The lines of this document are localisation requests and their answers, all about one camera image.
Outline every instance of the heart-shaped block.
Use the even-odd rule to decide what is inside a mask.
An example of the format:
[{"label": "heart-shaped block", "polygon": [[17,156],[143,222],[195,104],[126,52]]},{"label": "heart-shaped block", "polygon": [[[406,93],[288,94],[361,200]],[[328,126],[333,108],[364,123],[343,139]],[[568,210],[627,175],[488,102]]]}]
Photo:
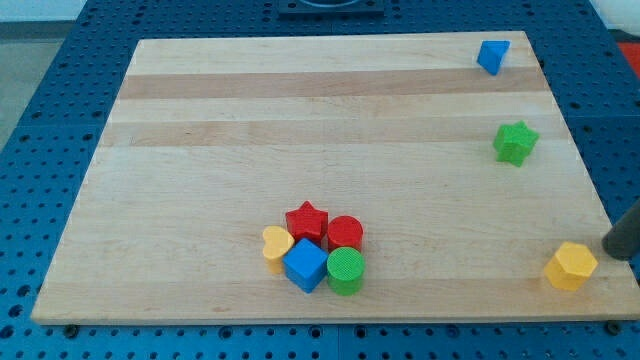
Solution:
[{"label": "heart-shaped block", "polygon": [[294,240],[293,236],[282,226],[267,226],[262,231],[264,248],[262,255],[267,263],[267,269],[272,274],[282,274],[284,265],[282,258],[291,250]]}]

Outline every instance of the wooden board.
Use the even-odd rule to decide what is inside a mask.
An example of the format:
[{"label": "wooden board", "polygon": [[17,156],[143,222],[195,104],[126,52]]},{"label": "wooden board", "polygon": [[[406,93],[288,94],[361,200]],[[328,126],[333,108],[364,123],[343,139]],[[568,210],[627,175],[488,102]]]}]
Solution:
[{"label": "wooden board", "polygon": [[[501,73],[482,40],[512,41]],[[495,161],[500,124],[541,140]],[[365,227],[365,285],[307,295],[262,229],[304,200]],[[638,318],[602,204],[522,32],[143,40],[32,317],[42,324]],[[542,269],[600,261],[577,292]]]}]

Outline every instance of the yellow block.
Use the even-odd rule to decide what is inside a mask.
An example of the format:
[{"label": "yellow block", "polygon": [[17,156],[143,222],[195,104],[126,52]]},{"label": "yellow block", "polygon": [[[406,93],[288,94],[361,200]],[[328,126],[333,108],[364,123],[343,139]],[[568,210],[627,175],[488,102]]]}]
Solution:
[{"label": "yellow block", "polygon": [[587,281],[598,266],[588,247],[564,242],[544,267],[544,274],[557,289],[575,291]]},{"label": "yellow block", "polygon": [[281,226],[267,226],[262,231],[264,248],[262,255],[267,262],[267,268],[273,274],[282,274],[284,265],[282,258],[293,246],[293,236]]}]

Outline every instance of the blue pegboard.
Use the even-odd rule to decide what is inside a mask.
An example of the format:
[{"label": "blue pegboard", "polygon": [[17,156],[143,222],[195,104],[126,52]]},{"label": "blue pegboard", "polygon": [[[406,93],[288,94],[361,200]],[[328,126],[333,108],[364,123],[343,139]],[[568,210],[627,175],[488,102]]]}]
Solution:
[{"label": "blue pegboard", "polygon": [[[280,18],[274,1],[89,0],[0,155],[0,359],[637,359],[640,323],[62,327],[28,318],[142,38],[524,30],[607,214],[640,195],[640,84],[588,0],[388,0]],[[632,260],[640,276],[640,257]]]}]

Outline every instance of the green cylinder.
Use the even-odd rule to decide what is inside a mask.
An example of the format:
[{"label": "green cylinder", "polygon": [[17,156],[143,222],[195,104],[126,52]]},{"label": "green cylinder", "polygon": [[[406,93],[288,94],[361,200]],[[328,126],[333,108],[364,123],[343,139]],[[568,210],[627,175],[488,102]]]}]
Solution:
[{"label": "green cylinder", "polygon": [[349,296],[362,288],[364,257],[351,247],[340,247],[327,259],[327,282],[338,295]]}]

